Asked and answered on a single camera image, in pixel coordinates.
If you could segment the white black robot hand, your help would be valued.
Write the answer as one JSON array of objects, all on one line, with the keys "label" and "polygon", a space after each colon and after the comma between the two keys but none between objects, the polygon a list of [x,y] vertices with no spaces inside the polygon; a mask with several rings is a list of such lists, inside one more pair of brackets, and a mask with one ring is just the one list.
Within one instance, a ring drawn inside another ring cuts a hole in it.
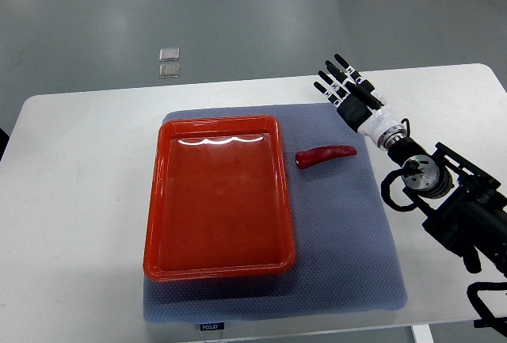
[{"label": "white black robot hand", "polygon": [[337,82],[325,72],[318,71],[318,76],[331,89],[320,82],[313,85],[337,106],[337,113],[343,121],[354,132],[369,137],[378,148],[390,148],[405,138],[406,127],[392,116],[387,99],[341,55],[336,53],[334,58],[348,74],[327,60],[326,69]]}]

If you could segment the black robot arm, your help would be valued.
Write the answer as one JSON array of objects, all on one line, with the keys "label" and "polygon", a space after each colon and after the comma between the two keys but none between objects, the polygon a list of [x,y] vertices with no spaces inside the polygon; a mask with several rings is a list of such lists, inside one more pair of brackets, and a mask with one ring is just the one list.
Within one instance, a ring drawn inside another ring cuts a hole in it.
[{"label": "black robot arm", "polygon": [[397,323],[506,331],[506,93],[482,64],[361,74],[315,87],[369,144],[408,300]]}]

